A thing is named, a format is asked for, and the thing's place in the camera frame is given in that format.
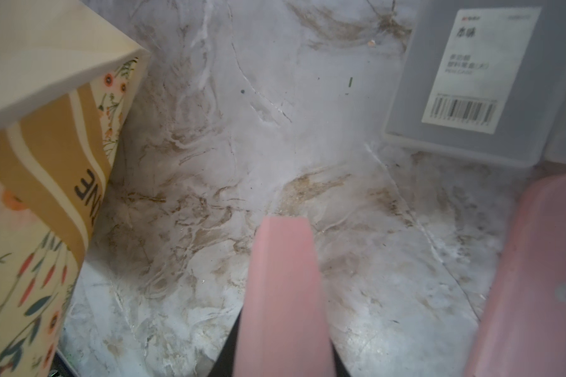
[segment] pink object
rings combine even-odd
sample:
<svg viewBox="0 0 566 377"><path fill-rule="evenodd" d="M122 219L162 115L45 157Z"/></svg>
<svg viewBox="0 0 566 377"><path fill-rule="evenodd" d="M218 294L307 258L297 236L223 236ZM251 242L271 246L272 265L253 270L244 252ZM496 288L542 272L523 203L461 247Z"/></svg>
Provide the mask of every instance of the pink object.
<svg viewBox="0 0 566 377"><path fill-rule="evenodd" d="M308 220L265 217L247 274L234 376L335 376Z"/></svg>
<svg viewBox="0 0 566 377"><path fill-rule="evenodd" d="M566 175L523 195L465 377L566 377Z"/></svg>

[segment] brown stain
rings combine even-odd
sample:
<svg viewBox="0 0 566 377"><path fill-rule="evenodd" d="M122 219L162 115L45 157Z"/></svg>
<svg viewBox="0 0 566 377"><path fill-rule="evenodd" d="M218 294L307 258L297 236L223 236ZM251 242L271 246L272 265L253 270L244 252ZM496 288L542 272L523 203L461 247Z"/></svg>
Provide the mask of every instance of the brown stain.
<svg viewBox="0 0 566 377"><path fill-rule="evenodd" d="M244 287L243 287L243 285L242 285L241 283L235 282L235 281L234 281L233 279L231 279L231 278L229 278L229 279L226 281L226 283L227 283L228 285L232 286L232 287L237 288L238 290L241 290L241 291L242 291L242 290L244 289Z"/></svg>
<svg viewBox="0 0 566 377"><path fill-rule="evenodd" d="M363 296L364 298L368 298L368 299L369 299L369 303L370 303L371 305L377 305L377 306L379 306L379 307L382 308L382 309L384 308L384 306L381 304L381 302L380 302L377 298L372 298L371 296L367 295L367 294L366 294L365 292L363 292L363 291L360 291L360 293L361 293L361 296Z"/></svg>
<svg viewBox="0 0 566 377"><path fill-rule="evenodd" d="M394 14L388 13L380 16L380 31L385 31L391 34L394 39L402 43L403 51L407 51L408 37L411 35L412 30L406 26L402 26L394 19Z"/></svg>
<svg viewBox="0 0 566 377"><path fill-rule="evenodd" d="M292 3L286 5L302 26L312 30L323 41L341 42L347 46L362 45L385 33L400 41L403 51L407 49L408 37L412 30L394 19L394 6L390 13L380 14L373 8L374 17L350 21L337 19L327 7L300 7ZM322 45L319 41L310 41L308 44L314 50L318 50Z"/></svg>
<svg viewBox="0 0 566 377"><path fill-rule="evenodd" d="M283 187L283 199L279 204L277 213L285 216L299 215L299 208L304 202L323 194L333 187L343 185L344 181L350 176L350 174L347 174L329 182L314 182L311 180L311 177L316 174L317 172L304 174L288 182Z"/></svg>
<svg viewBox="0 0 566 377"><path fill-rule="evenodd" d="M326 41L356 41L368 25L361 22L344 22L333 18L332 11L326 7L300 9L287 3L300 24L314 31Z"/></svg>
<svg viewBox="0 0 566 377"><path fill-rule="evenodd" d="M179 239L177 246L182 249L187 249L191 245L192 240L193 240L193 231L190 227L188 227L186 229L185 235Z"/></svg>
<svg viewBox="0 0 566 377"><path fill-rule="evenodd" d="M185 281L189 285L189 287L193 290L193 298L195 298L195 295L197 293L197 276L193 275L192 270L191 273L187 275L187 277L185 278Z"/></svg>
<svg viewBox="0 0 566 377"><path fill-rule="evenodd" d="M248 240L244 239L234 239L233 250L237 254L249 254L249 247L247 246Z"/></svg>
<svg viewBox="0 0 566 377"><path fill-rule="evenodd" d="M163 192L159 192L154 197L142 195L142 194L139 194L137 192L128 192L127 199L128 199L128 201L130 201L132 203L134 203L137 200L148 200L148 201L152 201L153 203L165 203L166 202L166 197L165 197Z"/></svg>
<svg viewBox="0 0 566 377"><path fill-rule="evenodd" d="M440 210L443 212L445 212L451 206L451 201L448 198L448 194L442 187L436 189L436 201L438 202Z"/></svg>
<svg viewBox="0 0 566 377"><path fill-rule="evenodd" d="M237 185L233 185L233 186L225 186L225 187L220 187L218 190L216 190L216 192L214 193L214 195L212 196L212 198L214 198L214 200L219 200L220 199L220 194L223 191L226 191L228 189L233 189L236 188Z"/></svg>
<svg viewBox="0 0 566 377"><path fill-rule="evenodd" d="M220 218L220 220L216 222L216 224L214 224L214 227L224 225L226 222L230 220L231 217L233 217L233 210L231 207L227 207L225 209L225 213L222 215L222 218Z"/></svg>
<svg viewBox="0 0 566 377"><path fill-rule="evenodd" d="M318 51L319 48L321 48L324 45L323 42L321 41L309 41L307 43L307 46L310 47L311 49Z"/></svg>
<svg viewBox="0 0 566 377"><path fill-rule="evenodd" d="M398 266L394 267L397 273L406 274L411 270L412 264L409 262L401 262Z"/></svg>
<svg viewBox="0 0 566 377"><path fill-rule="evenodd" d="M159 233L159 238L162 240L162 242L166 243L170 240L170 236L169 236L169 232L162 232Z"/></svg>
<svg viewBox="0 0 566 377"><path fill-rule="evenodd" d="M375 201L386 213L397 217L406 227L413 226L413 221L408 217L408 214L402 213L398 200L393 198L390 189L371 189L367 192L367 199Z"/></svg>
<svg viewBox="0 0 566 377"><path fill-rule="evenodd" d="M346 253L323 263L319 270L324 276L343 273L352 277L357 274L359 268L360 258L355 254Z"/></svg>
<svg viewBox="0 0 566 377"><path fill-rule="evenodd" d="M103 344L107 346L107 351L109 351L114 358L120 358L120 356L124 354L124 348L121 347L122 339L119 338L113 343L107 340L103 340Z"/></svg>
<svg viewBox="0 0 566 377"><path fill-rule="evenodd" d="M419 164L425 157L429 157L431 153L428 152L417 152L411 155L411 161L413 165Z"/></svg>
<svg viewBox="0 0 566 377"><path fill-rule="evenodd" d="M195 376L207 376L210 374L214 366L214 360L209 358L203 350L195 348L195 367L193 372Z"/></svg>
<svg viewBox="0 0 566 377"><path fill-rule="evenodd" d="M226 274L228 269L228 263L226 261L220 263L220 266L216 268L212 273L216 275L216 278L221 277L222 275Z"/></svg>
<svg viewBox="0 0 566 377"><path fill-rule="evenodd" d="M488 178L492 174L490 167L475 162L469 162L465 165L461 165L460 169L465 172L475 172L478 176L484 179Z"/></svg>
<svg viewBox="0 0 566 377"><path fill-rule="evenodd" d="M191 253L195 254L201 249L216 245L226 240L226 233L219 229L199 229L195 233L195 238L191 244Z"/></svg>
<svg viewBox="0 0 566 377"><path fill-rule="evenodd" d="M467 276L460 276L459 279L457 279L457 282L459 284L467 284L471 281L472 281L472 279L470 277L467 277Z"/></svg>
<svg viewBox="0 0 566 377"><path fill-rule="evenodd" d="M469 235L460 235L458 234L457 236L455 236L455 240L461 245L461 246L468 246L468 244L474 240L475 237L474 236L469 236Z"/></svg>
<svg viewBox="0 0 566 377"><path fill-rule="evenodd" d="M339 231L339 230L342 230L342 228L344 227L344 225L345 225L345 221L342 222L341 224L337 224L337 225L333 225L333 226L327 227L327 228L325 228L325 230L319 232L317 235L337 232L337 231Z"/></svg>
<svg viewBox="0 0 566 377"><path fill-rule="evenodd" d="M204 197L201 197L195 193L190 193L183 195L176 202L177 202L177 206L170 211L171 213L175 214L177 212L180 212L182 209L185 209L186 211L189 211L190 209L193 217L193 219L189 219L189 222L182 221L182 220L187 220L186 218L176 220L176 223L178 225L188 226L195 223L200 224L201 222L207 220L209 217L208 201Z"/></svg>
<svg viewBox="0 0 566 377"><path fill-rule="evenodd" d="M166 285L168 284L168 281L163 278L160 279L157 283L155 283L155 285L153 285L156 289L160 290L162 288L164 288Z"/></svg>
<svg viewBox="0 0 566 377"><path fill-rule="evenodd" d="M428 268L432 275L436 275L436 268L429 263L426 263L425 266Z"/></svg>
<svg viewBox="0 0 566 377"><path fill-rule="evenodd" d="M431 307L428 300L426 300L425 298L421 298L421 297L415 297L415 299L417 300L417 302L419 302L421 305L423 305L426 309L428 309L428 311L430 311L430 313L432 313L432 315L434 315L434 317L436 317L436 319L438 321L440 320L440 318L438 317L438 314L436 314L436 310L434 310L434 308Z"/></svg>
<svg viewBox="0 0 566 377"><path fill-rule="evenodd" d="M330 291L329 296L334 302L338 303L342 308L346 309L346 311L356 315L357 312L354 310L352 306L350 306L348 303L346 303L346 301L344 301L344 299L341 297L337 289L335 288L332 289Z"/></svg>
<svg viewBox="0 0 566 377"><path fill-rule="evenodd" d="M375 231L375 229L373 229L372 227L370 227L367 224L356 224L351 229L355 230L357 232L374 232Z"/></svg>

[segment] marble surface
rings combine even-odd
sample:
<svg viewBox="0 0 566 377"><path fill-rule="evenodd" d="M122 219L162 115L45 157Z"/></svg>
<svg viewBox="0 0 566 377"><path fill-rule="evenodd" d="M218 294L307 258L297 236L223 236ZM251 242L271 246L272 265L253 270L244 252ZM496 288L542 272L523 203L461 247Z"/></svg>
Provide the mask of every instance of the marble surface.
<svg viewBox="0 0 566 377"><path fill-rule="evenodd" d="M566 168L380 141L419 1L86 3L153 57L61 336L82 376L205 376L266 214L311 222L353 376L462 374L516 200Z"/></svg>

